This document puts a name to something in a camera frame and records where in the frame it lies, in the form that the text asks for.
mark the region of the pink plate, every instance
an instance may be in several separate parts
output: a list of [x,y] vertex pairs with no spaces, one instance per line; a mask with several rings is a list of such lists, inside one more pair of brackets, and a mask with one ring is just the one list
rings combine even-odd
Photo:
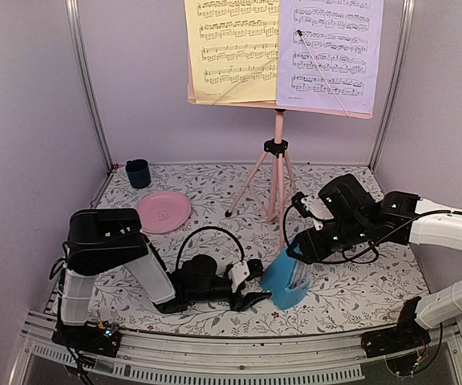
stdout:
[[140,215],[144,233],[166,234],[186,222],[192,206],[183,194],[162,191],[155,192],[138,202],[136,211]]

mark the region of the tripod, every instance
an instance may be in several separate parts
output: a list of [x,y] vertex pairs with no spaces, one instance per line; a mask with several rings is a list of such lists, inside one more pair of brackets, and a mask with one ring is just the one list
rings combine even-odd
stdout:
[[[290,177],[291,187],[294,190],[294,194],[296,193],[295,188],[295,180],[294,180],[294,170],[292,169],[292,164],[290,163],[290,158],[288,157],[288,142],[282,139],[282,129],[285,119],[285,110],[277,109],[276,108],[276,128],[275,128],[275,136],[272,140],[267,140],[263,144],[263,153],[261,154],[260,158],[257,160],[256,164],[254,165],[253,170],[250,172],[249,176],[245,183],[241,186],[240,191],[237,194],[237,197],[234,199],[231,206],[229,206],[228,210],[225,212],[225,217],[231,217],[234,208],[238,204],[238,201],[244,195],[245,191],[249,189],[250,182],[253,180],[254,176],[256,175],[257,170],[265,161],[267,155],[272,154],[274,156],[272,160],[272,176],[270,178],[270,199],[269,199],[269,207],[266,208],[256,193],[251,189],[250,192],[253,194],[254,199],[258,203],[258,205],[263,209],[266,214],[267,222],[271,222],[275,217],[279,218],[279,248],[282,250],[284,248],[284,237],[283,237],[283,223],[282,218],[285,212],[285,175],[283,169],[283,160],[286,163],[286,170],[288,171],[288,175]],[[276,190],[278,191],[278,211],[276,212]]]

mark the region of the sheet music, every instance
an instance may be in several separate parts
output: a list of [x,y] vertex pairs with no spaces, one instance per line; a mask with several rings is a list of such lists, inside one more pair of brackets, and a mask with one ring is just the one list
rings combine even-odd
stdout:
[[279,0],[185,0],[184,4],[196,101],[275,100]]
[[283,0],[278,105],[371,114],[379,66],[383,0]]

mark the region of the yellow paper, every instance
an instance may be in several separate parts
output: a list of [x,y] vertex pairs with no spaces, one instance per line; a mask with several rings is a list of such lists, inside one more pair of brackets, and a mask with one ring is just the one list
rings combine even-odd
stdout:
[[276,99],[279,0],[185,0],[197,103]]

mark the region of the wall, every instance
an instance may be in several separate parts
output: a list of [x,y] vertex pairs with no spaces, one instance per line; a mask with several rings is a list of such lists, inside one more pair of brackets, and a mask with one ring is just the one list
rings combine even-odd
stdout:
[[[462,2],[417,1],[407,63],[379,168],[400,189],[462,208]],[[435,291],[462,278],[462,253],[415,248]],[[462,331],[462,317],[459,318]]]
[[[295,161],[367,164],[393,68],[402,2],[386,0],[372,120],[286,113]],[[114,160],[255,161],[274,136],[274,112],[187,104],[184,2],[80,2],[91,77]]]
[[0,383],[70,215],[104,178],[63,0],[0,1]]

